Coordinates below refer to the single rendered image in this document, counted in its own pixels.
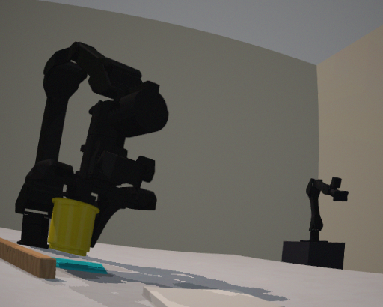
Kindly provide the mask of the olive yellow cup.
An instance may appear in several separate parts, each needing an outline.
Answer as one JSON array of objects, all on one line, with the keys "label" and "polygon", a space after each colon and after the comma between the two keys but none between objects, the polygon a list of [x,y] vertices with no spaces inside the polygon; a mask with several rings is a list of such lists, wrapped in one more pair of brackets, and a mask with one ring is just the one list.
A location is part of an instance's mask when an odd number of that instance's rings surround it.
[{"label": "olive yellow cup", "polygon": [[53,198],[49,248],[86,256],[90,251],[94,220],[100,210],[88,203],[68,198]]}]

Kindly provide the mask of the brown wooden beam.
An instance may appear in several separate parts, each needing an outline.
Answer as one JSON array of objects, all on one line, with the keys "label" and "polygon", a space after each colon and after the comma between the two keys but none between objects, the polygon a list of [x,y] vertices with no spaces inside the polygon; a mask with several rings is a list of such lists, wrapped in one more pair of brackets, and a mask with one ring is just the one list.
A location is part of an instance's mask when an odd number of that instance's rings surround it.
[{"label": "brown wooden beam", "polygon": [[0,238],[0,258],[39,279],[55,279],[56,259]]}]

